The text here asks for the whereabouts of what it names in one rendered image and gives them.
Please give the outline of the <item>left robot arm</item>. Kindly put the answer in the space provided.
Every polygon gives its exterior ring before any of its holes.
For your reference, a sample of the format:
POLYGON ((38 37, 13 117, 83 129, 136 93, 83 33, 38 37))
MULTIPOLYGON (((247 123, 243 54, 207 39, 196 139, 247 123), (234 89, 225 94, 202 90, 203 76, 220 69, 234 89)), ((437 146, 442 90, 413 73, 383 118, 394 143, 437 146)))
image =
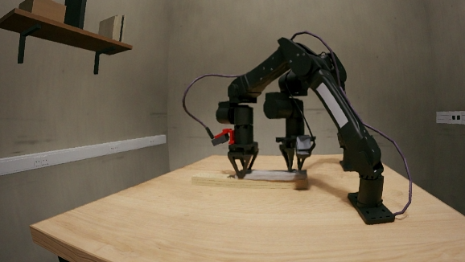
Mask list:
MULTIPOLYGON (((380 147, 373 135, 370 136, 368 130, 361 124, 340 91, 327 62, 307 46, 300 45, 301 43, 281 37, 278 44, 278 49, 270 57, 250 72, 238 76, 228 86, 229 101, 257 103, 257 97, 262 94, 261 92, 291 69, 321 100, 339 130, 347 149, 345 155, 360 178, 359 191, 348 193, 348 199, 364 223, 373 225, 394 222, 395 215, 381 199, 384 185, 384 176, 381 174, 384 172, 384 167, 381 163, 380 147)), ((252 103, 229 103, 229 101, 219 102, 216 111, 217 121, 227 125, 243 125, 244 129, 246 125, 253 125, 253 108, 248 105, 252 103)))

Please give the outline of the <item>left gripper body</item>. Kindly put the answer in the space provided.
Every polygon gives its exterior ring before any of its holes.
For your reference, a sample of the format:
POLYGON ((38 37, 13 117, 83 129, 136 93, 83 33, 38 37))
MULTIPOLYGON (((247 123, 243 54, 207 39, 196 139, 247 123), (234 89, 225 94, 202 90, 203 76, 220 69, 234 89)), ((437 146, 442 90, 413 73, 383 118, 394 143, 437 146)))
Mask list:
POLYGON ((223 129, 223 133, 216 135, 214 138, 216 139, 226 133, 230 133, 230 141, 228 143, 231 145, 228 145, 228 149, 230 149, 228 155, 244 155, 245 152, 241 152, 244 148, 241 147, 245 147, 248 153, 255 153, 259 150, 258 142, 253 141, 253 125, 246 125, 246 129, 244 129, 243 125, 234 125, 234 130, 223 129))

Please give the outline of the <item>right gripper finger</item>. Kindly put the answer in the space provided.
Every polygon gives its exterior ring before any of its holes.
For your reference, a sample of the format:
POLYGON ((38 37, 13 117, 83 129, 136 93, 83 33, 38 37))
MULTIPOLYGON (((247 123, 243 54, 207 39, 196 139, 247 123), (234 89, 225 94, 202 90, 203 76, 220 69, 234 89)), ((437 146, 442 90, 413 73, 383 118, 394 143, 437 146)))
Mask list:
POLYGON ((305 159, 299 159, 297 158, 297 163, 298 163, 298 169, 301 170, 302 169, 302 166, 303 166, 303 163, 304 163, 305 159))
POLYGON ((282 153, 282 156, 284 157, 284 159, 286 161, 286 166, 287 166, 288 171, 291 172, 292 165, 293 165, 293 160, 294 160, 294 151, 295 151, 295 149, 294 148, 284 148, 284 147, 281 147, 281 146, 279 146, 279 149, 280 149, 280 151, 282 153))

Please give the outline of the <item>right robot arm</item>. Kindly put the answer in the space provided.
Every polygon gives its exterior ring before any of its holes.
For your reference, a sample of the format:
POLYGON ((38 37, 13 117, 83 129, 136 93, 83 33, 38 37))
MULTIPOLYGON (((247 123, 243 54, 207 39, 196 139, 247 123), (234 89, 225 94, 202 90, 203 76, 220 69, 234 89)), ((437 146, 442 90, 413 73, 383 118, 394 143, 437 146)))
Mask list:
MULTIPOLYGON (((337 68, 339 71, 339 80, 341 84, 341 88, 345 92, 345 81, 347 79, 347 73, 345 71, 345 68, 343 64, 339 61, 338 57, 336 56, 335 52, 333 52, 335 61, 337 64, 337 68)), ((321 55, 321 58, 323 58, 327 64, 328 67, 331 69, 331 74, 335 80, 335 82, 338 85, 338 80, 336 77, 336 69, 335 65, 333 63, 331 53, 328 52, 325 55, 321 55), (331 61, 333 64, 331 64, 331 61), (334 67, 332 67, 332 65, 334 67)), ((289 99, 290 94, 287 91, 286 88, 286 83, 285 79, 287 78, 287 85, 288 89, 290 90, 290 93, 292 96, 307 96, 307 90, 309 88, 308 84, 303 83, 298 76, 296 76, 292 71, 287 75, 286 74, 280 76, 278 80, 278 86, 280 88, 280 92, 267 92, 265 94, 265 103, 263 105, 263 111, 265 116, 268 119, 286 119, 286 118, 297 118, 297 122, 299 122, 299 119, 304 119, 302 114, 300 113, 297 105, 293 101, 292 98, 289 99), (298 92, 298 93, 297 93, 298 92), (293 112, 292 112, 293 109, 293 112), (291 114, 292 113, 292 114, 291 114)), ((338 85, 339 86, 339 85, 338 85)), ((342 166, 344 172, 350 172, 354 171, 354 169, 351 167, 345 152, 347 151, 344 144, 343 144, 343 139, 341 135, 339 134, 339 130, 337 133, 338 136, 338 141, 340 144, 340 148, 343 148, 343 161, 339 161, 340 165, 342 166), (343 162, 343 164, 342 164, 343 162)), ((308 150, 298 150, 297 147, 297 142, 295 143, 295 152, 296 152, 296 157, 301 159, 301 158, 308 158, 311 156, 312 152, 309 152, 308 150)))

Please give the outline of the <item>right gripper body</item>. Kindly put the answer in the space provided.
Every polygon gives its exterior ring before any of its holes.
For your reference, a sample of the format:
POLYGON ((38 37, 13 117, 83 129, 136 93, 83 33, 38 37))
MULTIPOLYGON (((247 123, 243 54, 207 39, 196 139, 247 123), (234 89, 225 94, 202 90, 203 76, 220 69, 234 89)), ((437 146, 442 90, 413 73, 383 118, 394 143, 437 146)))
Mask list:
POLYGON ((276 137, 276 142, 282 142, 279 146, 284 148, 295 148, 297 142, 298 150, 309 150, 311 141, 313 141, 312 136, 304 135, 304 119, 299 119, 297 122, 297 118, 287 118, 286 136, 276 137))

